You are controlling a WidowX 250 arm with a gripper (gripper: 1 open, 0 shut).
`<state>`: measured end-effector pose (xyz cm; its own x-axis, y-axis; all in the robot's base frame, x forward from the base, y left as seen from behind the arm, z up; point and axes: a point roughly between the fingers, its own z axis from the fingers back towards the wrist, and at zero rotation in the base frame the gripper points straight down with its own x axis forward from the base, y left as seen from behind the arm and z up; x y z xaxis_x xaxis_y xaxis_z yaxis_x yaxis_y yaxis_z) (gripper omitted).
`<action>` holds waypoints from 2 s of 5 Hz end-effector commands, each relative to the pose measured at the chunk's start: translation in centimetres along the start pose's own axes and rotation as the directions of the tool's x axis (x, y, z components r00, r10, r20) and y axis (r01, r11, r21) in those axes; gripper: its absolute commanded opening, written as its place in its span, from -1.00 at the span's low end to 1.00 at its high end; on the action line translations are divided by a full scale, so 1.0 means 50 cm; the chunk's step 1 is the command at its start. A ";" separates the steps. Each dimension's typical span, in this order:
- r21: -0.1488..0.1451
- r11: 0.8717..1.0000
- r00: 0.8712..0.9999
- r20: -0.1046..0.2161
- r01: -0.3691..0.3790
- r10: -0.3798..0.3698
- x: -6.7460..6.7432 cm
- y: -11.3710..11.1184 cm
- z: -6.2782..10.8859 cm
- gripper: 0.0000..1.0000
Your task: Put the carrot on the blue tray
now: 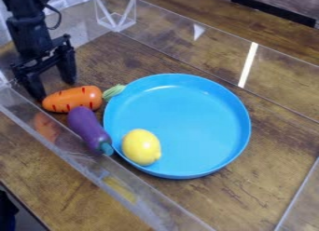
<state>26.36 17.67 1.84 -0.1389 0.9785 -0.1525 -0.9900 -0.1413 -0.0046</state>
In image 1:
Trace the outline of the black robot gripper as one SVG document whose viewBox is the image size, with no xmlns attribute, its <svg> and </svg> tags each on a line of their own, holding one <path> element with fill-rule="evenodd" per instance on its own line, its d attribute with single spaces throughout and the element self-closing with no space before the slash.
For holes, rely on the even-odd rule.
<svg viewBox="0 0 319 231">
<path fill-rule="evenodd" d="M 52 27 L 46 25 L 44 9 L 60 11 L 48 4 L 50 0 L 3 0 L 8 12 L 9 35 L 19 52 L 19 61 L 11 65 L 16 79 L 22 82 L 28 94 L 36 101 L 46 97 L 40 73 L 56 66 L 62 80 L 72 85 L 77 82 L 75 51 L 70 34 L 52 39 L 50 30 L 62 23 L 58 19 Z"/>
</svg>

